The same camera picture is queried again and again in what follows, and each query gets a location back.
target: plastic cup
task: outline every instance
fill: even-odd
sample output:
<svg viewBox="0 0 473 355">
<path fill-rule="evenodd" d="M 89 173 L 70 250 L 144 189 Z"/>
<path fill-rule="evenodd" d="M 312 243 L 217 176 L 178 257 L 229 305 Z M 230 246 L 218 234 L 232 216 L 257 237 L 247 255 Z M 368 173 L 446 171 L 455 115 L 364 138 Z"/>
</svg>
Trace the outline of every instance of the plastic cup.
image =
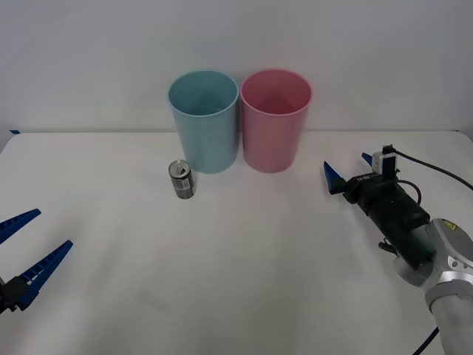
<svg viewBox="0 0 473 355">
<path fill-rule="evenodd" d="M 227 169 L 237 156 L 238 85 L 214 71 L 190 72 L 168 93 L 186 160 L 198 172 Z"/>
<path fill-rule="evenodd" d="M 264 70 L 242 85 L 243 152 L 260 172 L 282 172 L 294 161 L 312 99 L 309 83 L 288 70 Z"/>
</svg>

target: white table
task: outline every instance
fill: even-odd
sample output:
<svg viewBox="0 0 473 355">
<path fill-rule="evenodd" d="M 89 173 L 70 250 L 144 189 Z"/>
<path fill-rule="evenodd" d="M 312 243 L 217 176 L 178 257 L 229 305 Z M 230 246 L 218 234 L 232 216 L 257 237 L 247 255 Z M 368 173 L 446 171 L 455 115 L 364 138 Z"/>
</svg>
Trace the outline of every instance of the white table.
<svg viewBox="0 0 473 355">
<path fill-rule="evenodd" d="M 74 246 L 25 312 L 0 316 L 0 354 L 411 354 L 435 327 L 423 292 L 322 170 L 368 172 L 361 153 L 387 143 L 473 181 L 473 143 L 457 132 L 309 132 L 286 172 L 240 155 L 179 200 L 175 133 L 15 136 L 0 154 L 0 220 L 43 214 L 0 246 L 1 276 Z M 473 234 L 472 192 L 399 168 L 432 217 Z M 442 353 L 438 338 L 425 352 Z"/>
</svg>

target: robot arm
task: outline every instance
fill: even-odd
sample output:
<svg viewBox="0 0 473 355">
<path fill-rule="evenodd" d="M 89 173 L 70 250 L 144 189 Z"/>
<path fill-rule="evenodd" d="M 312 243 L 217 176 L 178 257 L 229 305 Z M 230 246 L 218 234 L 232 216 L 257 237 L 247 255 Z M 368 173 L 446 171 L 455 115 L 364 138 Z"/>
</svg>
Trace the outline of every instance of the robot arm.
<svg viewBox="0 0 473 355">
<path fill-rule="evenodd" d="M 396 255 L 394 267 L 422 287 L 446 355 L 473 354 L 473 241 L 462 228 L 430 216 L 399 185 L 392 146 L 372 157 L 372 172 L 345 181 L 327 163 L 330 194 L 358 204 L 385 236 L 379 247 Z"/>
</svg>

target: blue cup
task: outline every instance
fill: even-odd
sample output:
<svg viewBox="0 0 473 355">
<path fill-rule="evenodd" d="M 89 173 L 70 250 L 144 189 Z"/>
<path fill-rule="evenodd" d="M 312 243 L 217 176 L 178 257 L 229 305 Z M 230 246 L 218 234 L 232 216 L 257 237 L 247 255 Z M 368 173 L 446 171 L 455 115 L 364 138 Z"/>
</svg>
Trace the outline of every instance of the blue cup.
<svg viewBox="0 0 473 355">
<path fill-rule="evenodd" d="M 221 172 L 235 161 L 238 94 L 235 80 L 221 72 L 190 72 L 171 85 L 168 99 L 192 169 Z"/>
</svg>

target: black cable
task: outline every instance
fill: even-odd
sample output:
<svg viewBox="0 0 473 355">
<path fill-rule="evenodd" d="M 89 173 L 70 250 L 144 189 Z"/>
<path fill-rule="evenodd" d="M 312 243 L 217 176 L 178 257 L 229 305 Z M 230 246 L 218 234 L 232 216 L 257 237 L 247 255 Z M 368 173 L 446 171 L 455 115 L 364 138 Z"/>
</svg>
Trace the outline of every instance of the black cable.
<svg viewBox="0 0 473 355">
<path fill-rule="evenodd" d="M 409 160 L 412 160 L 413 162 L 415 163 L 419 163 L 420 165 L 424 165 L 424 166 L 427 166 L 429 167 L 430 169 L 434 169 L 434 170 L 437 170 L 438 172 L 442 172 L 444 173 L 445 175 L 448 175 L 449 177 L 451 178 L 454 178 L 455 180 L 457 181 L 460 181 L 463 185 L 467 186 L 469 189 L 473 190 L 473 185 L 471 185 L 468 181 L 462 179 L 461 177 L 451 173 L 451 172 L 447 172 L 445 169 L 442 169 L 442 168 L 439 168 L 438 166 L 435 166 L 435 165 L 432 165 L 432 164 L 429 164 L 429 163 L 426 163 L 425 161 L 422 161 L 422 160 L 418 160 L 416 158 L 413 158 L 413 157 L 410 157 L 404 153 L 401 153 L 399 152 L 398 150 L 396 149 L 393 149 L 394 150 L 394 153 L 397 153 L 398 155 L 400 155 L 401 157 L 403 158 L 406 158 L 406 159 L 409 159 Z"/>
<path fill-rule="evenodd" d="M 432 342 L 432 340 L 435 338 L 435 336 L 438 334 L 438 328 L 434 329 L 434 331 L 429 335 L 429 337 L 426 339 L 425 342 L 422 343 L 419 348 L 414 351 L 412 355 L 420 355 L 422 351 L 426 350 L 427 346 Z"/>
<path fill-rule="evenodd" d="M 414 183 L 411 183 L 410 181 L 407 181 L 407 180 L 389 180 L 389 181 L 384 181 L 383 183 L 379 183 L 378 185 L 376 185 L 376 187 L 391 185 L 391 184 L 394 184 L 394 183 L 405 183 L 406 185 L 412 186 L 415 189 L 415 191 L 417 192 L 417 204 L 418 205 L 421 204 L 421 201 L 422 201 L 421 189 L 419 189 L 417 185 L 415 185 Z"/>
</svg>

